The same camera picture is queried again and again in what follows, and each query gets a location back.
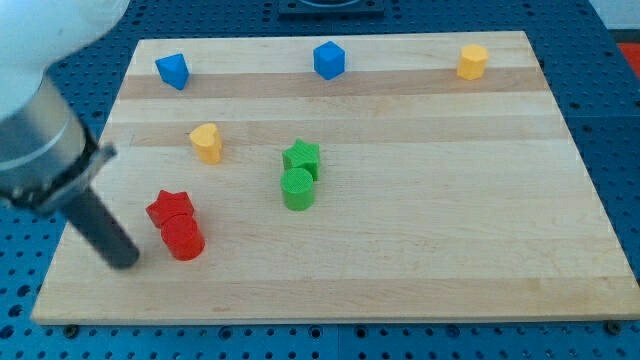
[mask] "green cylinder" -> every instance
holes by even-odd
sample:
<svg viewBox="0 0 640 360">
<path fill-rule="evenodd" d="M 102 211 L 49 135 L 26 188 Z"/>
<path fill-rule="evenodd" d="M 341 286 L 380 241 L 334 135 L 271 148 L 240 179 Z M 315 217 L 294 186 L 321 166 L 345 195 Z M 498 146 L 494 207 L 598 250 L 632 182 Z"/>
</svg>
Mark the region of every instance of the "green cylinder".
<svg viewBox="0 0 640 360">
<path fill-rule="evenodd" d="M 289 210 L 308 209 L 315 200 L 313 176 L 302 168 L 293 168 L 284 172 L 280 179 L 284 205 Z"/>
</svg>

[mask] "wooden table surface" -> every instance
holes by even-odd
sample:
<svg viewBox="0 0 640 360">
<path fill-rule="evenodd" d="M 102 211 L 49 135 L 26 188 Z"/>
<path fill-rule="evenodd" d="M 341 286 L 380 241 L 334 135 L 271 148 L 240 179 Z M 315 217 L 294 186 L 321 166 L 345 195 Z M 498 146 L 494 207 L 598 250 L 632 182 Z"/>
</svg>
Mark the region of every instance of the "wooden table surface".
<svg viewBox="0 0 640 360">
<path fill-rule="evenodd" d="M 333 40 L 347 72 L 325 81 Z M 458 79 L 460 48 L 489 50 Z M 182 52 L 176 91 L 154 61 Z M 188 133 L 215 122 L 218 165 Z M 316 203 L 283 203 L 281 152 L 320 143 Z M 144 40 L 94 181 L 142 251 L 105 265 L 67 226 L 42 324 L 484 322 L 640 317 L 640 291 L 522 32 Z M 187 191 L 207 240 L 175 261 L 145 207 Z"/>
</svg>

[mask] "yellow block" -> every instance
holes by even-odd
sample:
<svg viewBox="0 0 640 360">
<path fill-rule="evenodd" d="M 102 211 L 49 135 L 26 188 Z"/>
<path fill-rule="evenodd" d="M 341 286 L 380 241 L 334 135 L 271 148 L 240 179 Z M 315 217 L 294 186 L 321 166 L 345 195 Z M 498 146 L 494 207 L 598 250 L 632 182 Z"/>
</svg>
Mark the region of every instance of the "yellow block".
<svg viewBox="0 0 640 360">
<path fill-rule="evenodd" d="M 207 123 L 195 128 L 189 139 L 196 155 L 207 164 L 217 164 L 222 159 L 222 140 L 214 123 Z"/>
<path fill-rule="evenodd" d="M 464 46 L 460 52 L 458 76 L 467 80 L 481 78 L 488 59 L 486 48 L 480 45 Z"/>
</svg>

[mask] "blue pegboard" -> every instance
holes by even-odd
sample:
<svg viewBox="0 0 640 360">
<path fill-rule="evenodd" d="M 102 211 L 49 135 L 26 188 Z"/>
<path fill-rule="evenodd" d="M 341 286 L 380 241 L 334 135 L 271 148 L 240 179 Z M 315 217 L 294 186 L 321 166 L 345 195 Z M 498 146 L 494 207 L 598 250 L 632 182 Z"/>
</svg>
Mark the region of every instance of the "blue pegboard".
<svg viewBox="0 0 640 360">
<path fill-rule="evenodd" d="M 383 17 L 279 20 L 275 1 L 132 1 L 103 39 L 49 75 L 99 134 L 142 38 L 524 30 L 640 276 L 639 83 L 587 0 L 385 0 Z M 0 359 L 640 358 L 640 322 L 63 327 L 29 320 L 62 233 L 58 215 L 0 208 Z"/>
</svg>

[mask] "green block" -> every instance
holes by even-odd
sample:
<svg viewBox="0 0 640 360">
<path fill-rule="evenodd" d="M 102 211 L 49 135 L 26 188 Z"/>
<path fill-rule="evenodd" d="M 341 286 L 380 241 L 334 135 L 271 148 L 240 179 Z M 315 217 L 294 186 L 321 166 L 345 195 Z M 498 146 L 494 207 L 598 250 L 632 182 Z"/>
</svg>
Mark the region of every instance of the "green block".
<svg viewBox="0 0 640 360">
<path fill-rule="evenodd" d="M 313 176 L 313 181 L 318 181 L 318 168 L 320 167 L 320 145 L 309 144 L 300 139 L 282 152 L 284 169 L 302 168 Z"/>
<path fill-rule="evenodd" d="M 282 174 L 280 179 L 284 205 L 289 210 L 308 209 L 315 200 L 313 176 L 305 169 L 293 168 Z"/>
</svg>

